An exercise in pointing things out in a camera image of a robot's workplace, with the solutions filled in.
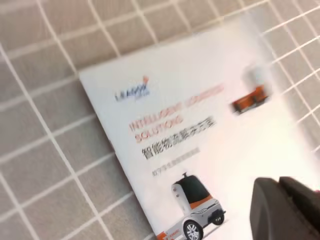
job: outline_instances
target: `orange stripe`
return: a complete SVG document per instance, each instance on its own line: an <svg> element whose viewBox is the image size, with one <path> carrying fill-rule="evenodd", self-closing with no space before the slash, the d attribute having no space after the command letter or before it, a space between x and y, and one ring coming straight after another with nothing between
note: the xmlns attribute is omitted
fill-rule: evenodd
<svg viewBox="0 0 320 240"><path fill-rule="evenodd" d="M210 199L212 199L213 197L211 195L207 196L206 198L200 200L200 201L196 201L193 203L190 203L190 208L191 209L195 209L196 207L200 206L201 204L205 203L206 201L209 201Z"/></svg>
<svg viewBox="0 0 320 240"><path fill-rule="evenodd" d="M166 236L167 236L167 234L165 234L165 232L163 231L162 233L160 233L160 234L158 234L158 235L156 236L156 239L158 239L158 240L164 240Z"/></svg>

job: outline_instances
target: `orange robot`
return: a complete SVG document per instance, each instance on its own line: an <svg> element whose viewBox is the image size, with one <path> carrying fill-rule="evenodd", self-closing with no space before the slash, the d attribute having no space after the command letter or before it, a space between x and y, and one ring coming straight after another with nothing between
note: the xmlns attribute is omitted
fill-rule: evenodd
<svg viewBox="0 0 320 240"><path fill-rule="evenodd" d="M246 73L245 83L251 92L231 104L236 112L242 114L265 103L269 96L262 78L261 70L258 67L251 68Z"/></svg>

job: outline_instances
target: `tire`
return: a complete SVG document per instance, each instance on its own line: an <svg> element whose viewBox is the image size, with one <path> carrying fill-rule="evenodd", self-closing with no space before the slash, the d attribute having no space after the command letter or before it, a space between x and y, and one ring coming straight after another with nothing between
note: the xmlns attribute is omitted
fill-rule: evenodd
<svg viewBox="0 0 320 240"><path fill-rule="evenodd" d="M183 225L183 232L187 240L201 240L204 237L204 230L195 221L186 221Z"/></svg>
<svg viewBox="0 0 320 240"><path fill-rule="evenodd" d="M219 217L217 217L216 219L214 219L214 220L212 221L212 223L213 223L214 225L219 226L219 225L223 224L224 221L225 221L225 215L222 214L221 216L219 216Z"/></svg>

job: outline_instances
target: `black plastic object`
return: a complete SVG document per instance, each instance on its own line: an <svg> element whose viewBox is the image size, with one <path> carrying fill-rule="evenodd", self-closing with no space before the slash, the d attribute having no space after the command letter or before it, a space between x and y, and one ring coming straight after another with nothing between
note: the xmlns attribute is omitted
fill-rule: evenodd
<svg viewBox="0 0 320 240"><path fill-rule="evenodd" d="M320 240L320 196L290 177L257 178L250 223L254 240Z"/></svg>

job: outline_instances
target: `delivery robot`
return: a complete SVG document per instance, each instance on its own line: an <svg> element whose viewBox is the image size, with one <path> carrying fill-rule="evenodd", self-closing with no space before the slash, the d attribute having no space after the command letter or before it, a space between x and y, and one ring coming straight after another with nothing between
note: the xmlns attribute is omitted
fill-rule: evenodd
<svg viewBox="0 0 320 240"><path fill-rule="evenodd" d="M238 114L264 104L269 97L261 67L250 67L243 80L248 88L248 94L232 103L234 111Z"/></svg>
<svg viewBox="0 0 320 240"><path fill-rule="evenodd" d="M157 235L158 240L175 240L181 236L185 240L201 240L203 228L211 223L219 226L224 222L226 212L196 176L184 173L183 178L171 186L171 192L184 217Z"/></svg>

